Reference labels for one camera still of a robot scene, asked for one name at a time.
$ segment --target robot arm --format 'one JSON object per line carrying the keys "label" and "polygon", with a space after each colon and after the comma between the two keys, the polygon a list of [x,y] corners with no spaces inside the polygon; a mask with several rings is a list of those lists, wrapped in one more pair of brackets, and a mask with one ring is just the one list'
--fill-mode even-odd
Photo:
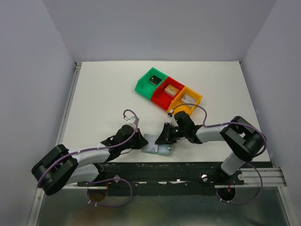
{"label": "robot arm", "polygon": [[[100,172],[99,163],[119,157],[123,150],[140,149],[148,144],[140,130],[137,129],[131,139],[118,145],[126,141],[133,133],[134,128],[131,125],[123,125],[116,135],[107,138],[96,147],[79,150],[57,145],[32,168],[32,174],[47,195],[58,192],[66,184],[93,181]],[[62,157],[65,158],[51,168]]]}
{"label": "robot arm", "polygon": [[205,127],[195,125],[184,111],[172,117],[171,123],[165,123],[156,144],[173,144],[179,138],[186,138],[191,143],[202,144],[209,141],[226,141],[232,153],[222,163],[221,170],[225,176],[233,175],[246,162],[250,162],[264,145],[262,137],[240,116],[231,122],[234,125]]}

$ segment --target gray wall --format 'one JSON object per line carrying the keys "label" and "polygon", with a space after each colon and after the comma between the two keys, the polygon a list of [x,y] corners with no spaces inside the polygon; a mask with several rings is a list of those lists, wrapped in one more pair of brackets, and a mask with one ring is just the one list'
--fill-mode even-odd
{"label": "gray wall", "polygon": [[26,225],[74,63],[41,0],[0,3],[0,225]]}
{"label": "gray wall", "polygon": [[301,1],[278,0],[242,68],[272,161],[301,222]]}
{"label": "gray wall", "polygon": [[242,60],[276,0],[43,0],[76,61]]}

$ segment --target black joint housing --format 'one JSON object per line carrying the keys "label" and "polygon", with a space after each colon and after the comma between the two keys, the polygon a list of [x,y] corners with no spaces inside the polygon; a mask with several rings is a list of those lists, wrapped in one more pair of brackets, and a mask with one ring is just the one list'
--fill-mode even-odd
{"label": "black joint housing", "polygon": [[[241,116],[236,116],[231,121],[251,125]],[[246,162],[251,161],[264,145],[262,137],[246,126],[229,125],[221,131],[221,135],[234,154]]]}
{"label": "black joint housing", "polygon": [[[117,145],[128,139],[134,132],[133,127],[129,125],[123,125],[113,137],[109,137],[101,143],[105,146]],[[106,162],[116,159],[120,156],[121,152],[126,149],[140,149],[147,145],[149,142],[142,136],[139,129],[137,129],[134,136],[123,145],[115,148],[109,148],[110,156]]]}
{"label": "black joint housing", "polygon": [[[55,146],[45,155],[33,168],[32,174],[39,181],[44,172],[59,158],[68,154],[68,149],[64,145]],[[43,188],[46,195],[52,195],[58,192],[66,185],[72,173],[78,166],[76,159],[68,156],[62,162],[54,166],[43,178],[40,187]]]}
{"label": "black joint housing", "polygon": [[174,144],[182,137],[188,139],[188,141],[193,144],[201,144],[200,140],[196,136],[196,132],[201,126],[196,126],[185,111],[176,113],[174,115],[174,119],[178,126],[173,126],[166,122],[155,144]]}

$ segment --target wooden block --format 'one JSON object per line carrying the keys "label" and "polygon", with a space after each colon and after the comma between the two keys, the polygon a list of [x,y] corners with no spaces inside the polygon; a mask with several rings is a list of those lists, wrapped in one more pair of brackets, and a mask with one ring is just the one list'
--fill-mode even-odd
{"label": "wooden block", "polygon": [[168,95],[170,95],[171,97],[174,97],[177,92],[179,92],[179,90],[175,87],[173,87],[172,85],[168,85],[165,89],[164,92],[167,93]]}

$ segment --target small block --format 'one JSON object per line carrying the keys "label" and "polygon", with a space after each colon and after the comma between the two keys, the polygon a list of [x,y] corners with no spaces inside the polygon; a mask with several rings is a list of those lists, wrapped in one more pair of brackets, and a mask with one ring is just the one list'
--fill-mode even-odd
{"label": "small block", "polygon": [[151,76],[149,79],[150,84],[157,86],[162,81],[162,79],[158,78],[156,75]]}
{"label": "small block", "polygon": [[183,104],[195,104],[197,101],[196,99],[192,98],[191,96],[189,96],[188,94],[185,94],[182,99],[181,102]]}
{"label": "small block", "polygon": [[168,95],[170,95],[171,97],[174,97],[177,92],[179,92],[179,90],[175,87],[173,87],[172,85],[168,85],[165,89],[164,92],[167,93]]}

